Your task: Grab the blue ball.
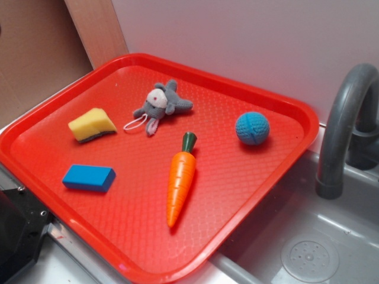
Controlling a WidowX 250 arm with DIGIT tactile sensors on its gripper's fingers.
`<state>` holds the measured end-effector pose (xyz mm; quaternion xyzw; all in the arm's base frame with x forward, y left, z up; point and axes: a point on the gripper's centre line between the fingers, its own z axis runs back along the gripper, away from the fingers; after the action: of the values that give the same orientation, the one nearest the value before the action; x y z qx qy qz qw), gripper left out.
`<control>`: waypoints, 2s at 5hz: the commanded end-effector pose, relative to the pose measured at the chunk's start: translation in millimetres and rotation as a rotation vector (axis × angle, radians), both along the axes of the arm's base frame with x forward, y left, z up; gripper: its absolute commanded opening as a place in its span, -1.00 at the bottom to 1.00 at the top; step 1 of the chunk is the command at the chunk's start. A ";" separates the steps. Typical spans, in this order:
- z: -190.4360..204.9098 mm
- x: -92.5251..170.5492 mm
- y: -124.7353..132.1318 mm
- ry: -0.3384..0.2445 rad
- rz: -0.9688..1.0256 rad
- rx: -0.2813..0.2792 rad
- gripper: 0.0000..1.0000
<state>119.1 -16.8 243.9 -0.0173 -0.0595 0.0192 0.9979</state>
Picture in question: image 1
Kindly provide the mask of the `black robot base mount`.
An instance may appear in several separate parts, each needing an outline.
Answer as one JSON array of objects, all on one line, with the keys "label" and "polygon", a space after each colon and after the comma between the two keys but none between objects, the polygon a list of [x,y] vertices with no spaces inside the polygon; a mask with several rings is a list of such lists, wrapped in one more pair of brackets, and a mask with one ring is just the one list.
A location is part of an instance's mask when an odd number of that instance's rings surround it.
[{"label": "black robot base mount", "polygon": [[1,190],[1,283],[37,263],[51,221],[48,208],[29,189]]}]

